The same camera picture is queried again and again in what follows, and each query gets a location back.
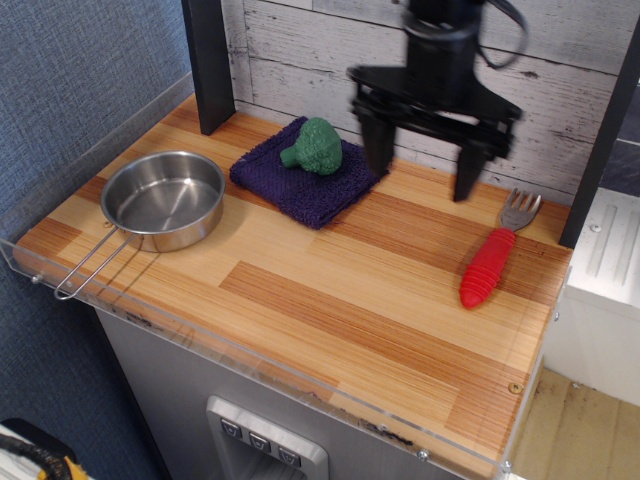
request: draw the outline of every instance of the purple dish cloth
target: purple dish cloth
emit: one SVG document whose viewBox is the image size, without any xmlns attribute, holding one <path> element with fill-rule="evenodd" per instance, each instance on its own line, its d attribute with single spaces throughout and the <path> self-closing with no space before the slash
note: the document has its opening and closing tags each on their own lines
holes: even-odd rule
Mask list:
<svg viewBox="0 0 640 480">
<path fill-rule="evenodd" d="M 356 203 L 380 179 L 367 168 L 362 147 L 342 141 L 342 165 L 331 175 L 287 169 L 280 152 L 298 139 L 300 117 L 231 167 L 231 181 L 260 195 L 298 222 L 319 230 Z"/>
</svg>

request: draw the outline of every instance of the black cable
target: black cable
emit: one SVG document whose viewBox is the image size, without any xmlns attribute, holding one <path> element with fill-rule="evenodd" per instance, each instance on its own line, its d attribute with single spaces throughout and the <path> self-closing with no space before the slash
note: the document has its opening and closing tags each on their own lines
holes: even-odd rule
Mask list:
<svg viewBox="0 0 640 480">
<path fill-rule="evenodd" d="M 47 480 L 73 480 L 67 462 L 48 450 L 1 433 L 0 449 L 31 460 L 44 470 Z"/>
<path fill-rule="evenodd" d="M 522 54 L 527 48 L 527 44 L 529 42 L 529 29 L 527 27 L 527 21 L 524 16 L 507 0 L 488 0 L 493 6 L 495 6 L 502 13 L 511 18 L 514 22 L 516 22 L 520 28 L 522 29 L 522 36 L 520 37 L 520 44 L 518 45 L 518 49 L 516 52 L 511 55 L 505 62 L 503 63 L 494 63 L 489 60 L 489 57 L 482 49 L 480 45 L 478 45 L 478 54 L 484 58 L 487 65 L 489 65 L 494 70 L 499 70 L 501 68 L 508 67 L 513 62 L 515 62 L 520 54 Z"/>
</svg>

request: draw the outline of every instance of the white wooden wall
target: white wooden wall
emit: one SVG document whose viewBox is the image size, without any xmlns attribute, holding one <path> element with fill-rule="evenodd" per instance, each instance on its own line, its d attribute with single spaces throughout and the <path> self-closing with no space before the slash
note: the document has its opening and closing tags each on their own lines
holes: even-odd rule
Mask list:
<svg viewBox="0 0 640 480">
<path fill-rule="evenodd" d="M 281 123 L 320 116 L 361 144 L 351 113 L 357 64 L 402 65 L 401 15 L 408 0 L 223 0 L 238 110 Z M 529 48 L 511 67 L 477 63 L 488 88 L 524 110 L 507 160 L 482 177 L 571 204 L 640 13 L 638 0 L 513 0 L 530 28 Z M 518 28 L 485 7 L 483 45 L 512 51 Z M 407 131 L 396 156 L 455 172 L 458 148 Z"/>
</svg>

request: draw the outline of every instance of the broccoli toy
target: broccoli toy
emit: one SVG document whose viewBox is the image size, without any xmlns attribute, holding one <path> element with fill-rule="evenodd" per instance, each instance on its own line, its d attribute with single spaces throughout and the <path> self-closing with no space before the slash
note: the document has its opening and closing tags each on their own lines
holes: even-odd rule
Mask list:
<svg viewBox="0 0 640 480">
<path fill-rule="evenodd" d="M 300 129 L 295 145 L 280 152 L 287 168 L 301 166 L 307 172 L 330 175 L 342 164 L 340 137 L 323 118 L 310 118 Z"/>
</svg>

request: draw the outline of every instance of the wood grain surface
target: wood grain surface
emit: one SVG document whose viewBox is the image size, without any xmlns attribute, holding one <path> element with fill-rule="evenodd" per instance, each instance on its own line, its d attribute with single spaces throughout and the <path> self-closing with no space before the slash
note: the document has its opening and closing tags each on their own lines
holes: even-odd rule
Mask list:
<svg viewBox="0 0 640 480">
<path fill-rule="evenodd" d="M 479 185 L 453 203 L 449 174 L 396 160 L 357 205 L 310 230 L 228 180 L 233 163 L 280 128 L 236 114 L 202 136 L 191 98 L 23 237 L 16 259 L 55 283 L 64 276 L 56 265 L 75 266 L 107 233 L 99 199 L 116 169 L 156 151 L 203 154 L 227 175 L 216 229 L 177 252 L 125 248 L 85 300 L 490 478 L 478 455 L 503 459 L 521 401 L 508 386 L 528 385 L 571 255 L 557 245 L 568 209 L 543 204 L 518 232 L 492 297 L 468 311 L 460 277 L 498 226 L 507 191 Z"/>
<path fill-rule="evenodd" d="M 640 407 L 544 369 L 514 456 L 527 480 L 633 480 Z"/>
</svg>

